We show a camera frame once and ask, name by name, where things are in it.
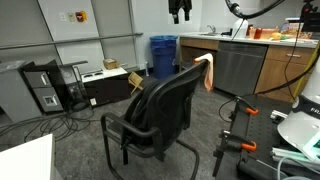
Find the wall outlet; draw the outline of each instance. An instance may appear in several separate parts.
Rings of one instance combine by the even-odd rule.
[[[76,21],[74,13],[68,13],[68,18],[69,18],[70,22],[75,22]]]
[[[64,14],[64,12],[59,12],[59,16],[60,16],[60,20],[61,20],[61,21],[67,21],[67,17],[66,17],[66,15]]]

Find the bottle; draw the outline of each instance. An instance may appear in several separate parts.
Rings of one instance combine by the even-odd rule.
[[[245,38],[246,34],[247,34],[248,24],[249,23],[247,20],[243,20],[243,19],[237,20],[233,24],[232,38]]]
[[[257,28],[256,29],[256,34],[254,35],[253,39],[260,39],[261,34],[262,34],[262,28]]]

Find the orange cloth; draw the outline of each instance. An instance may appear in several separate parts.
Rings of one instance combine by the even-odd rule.
[[[205,54],[203,56],[200,56],[196,59],[194,59],[194,61],[201,61],[201,60],[208,60],[209,61],[209,66],[207,68],[207,73],[206,73],[206,77],[204,78],[204,86],[206,87],[207,91],[212,91],[212,85],[213,85],[213,56],[212,54],[208,53]]]

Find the orange handle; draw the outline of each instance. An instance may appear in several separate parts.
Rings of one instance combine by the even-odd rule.
[[[247,111],[247,113],[252,114],[252,115],[256,115],[256,114],[259,113],[259,110],[258,110],[258,109],[252,110],[252,109],[250,109],[250,108],[246,108],[246,111]]]
[[[241,148],[242,149],[245,149],[245,150],[248,150],[248,151],[256,151],[257,150],[257,144],[253,141],[251,141],[253,143],[253,146],[252,145],[249,145],[249,144],[241,144]]]

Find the blue trash bin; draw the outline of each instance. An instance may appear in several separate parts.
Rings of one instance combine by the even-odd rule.
[[[175,73],[177,36],[150,37],[154,77],[166,78]]]

